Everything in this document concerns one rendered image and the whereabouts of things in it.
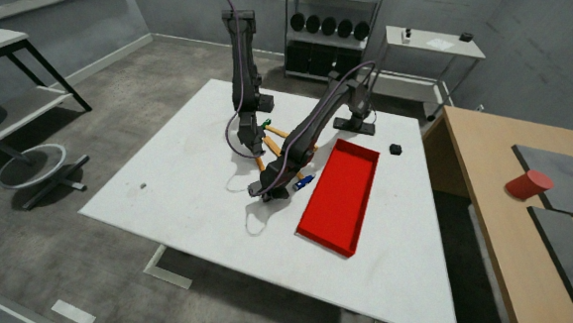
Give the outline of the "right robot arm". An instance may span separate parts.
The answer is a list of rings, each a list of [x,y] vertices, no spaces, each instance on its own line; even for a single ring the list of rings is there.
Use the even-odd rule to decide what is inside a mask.
[[[227,31],[230,31],[232,43],[234,111],[240,104],[241,83],[243,83],[244,90],[243,102],[238,112],[238,117],[240,117],[238,138],[243,142],[252,142],[256,138],[256,111],[259,111],[260,103],[271,105],[274,95],[260,93],[262,75],[259,74],[257,79],[258,67],[254,62],[252,49],[253,34],[256,34],[255,10],[236,10],[236,15],[237,20],[234,18],[233,10],[221,10],[221,18],[226,29],[228,24]]]

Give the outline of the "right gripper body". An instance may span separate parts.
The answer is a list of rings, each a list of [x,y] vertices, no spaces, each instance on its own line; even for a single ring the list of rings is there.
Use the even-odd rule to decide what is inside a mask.
[[[258,127],[258,131],[257,131],[257,127]],[[253,153],[255,153],[255,152],[259,152],[259,151],[263,150],[261,142],[263,141],[262,138],[265,138],[265,137],[266,137],[266,133],[264,132],[262,126],[258,126],[258,124],[256,124],[256,138],[255,138],[255,140],[253,140],[252,142],[243,142],[239,139],[239,141],[240,141],[241,145],[244,144],[246,147],[251,146]]]

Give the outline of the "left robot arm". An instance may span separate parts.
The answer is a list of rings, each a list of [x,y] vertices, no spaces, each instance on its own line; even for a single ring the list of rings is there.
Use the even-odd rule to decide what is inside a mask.
[[[322,130],[344,103],[349,107],[348,110],[352,112],[351,121],[349,121],[350,119],[335,117],[334,128],[370,135],[376,134],[376,125],[364,122],[372,113],[371,103],[364,100],[367,88],[362,82],[352,78],[349,81],[345,78],[342,83],[339,82],[343,77],[341,73],[334,70],[331,70],[327,75],[328,86],[321,99],[309,115],[286,137],[280,152],[281,156],[277,157],[275,161],[269,162],[266,169],[260,173],[260,181],[266,189],[281,172],[288,145],[302,130],[304,132],[291,145],[288,151],[286,167],[282,176],[270,190],[275,189],[286,181],[291,181],[301,168],[311,162],[314,156],[314,145],[317,143]],[[306,165],[304,165],[305,163]]]

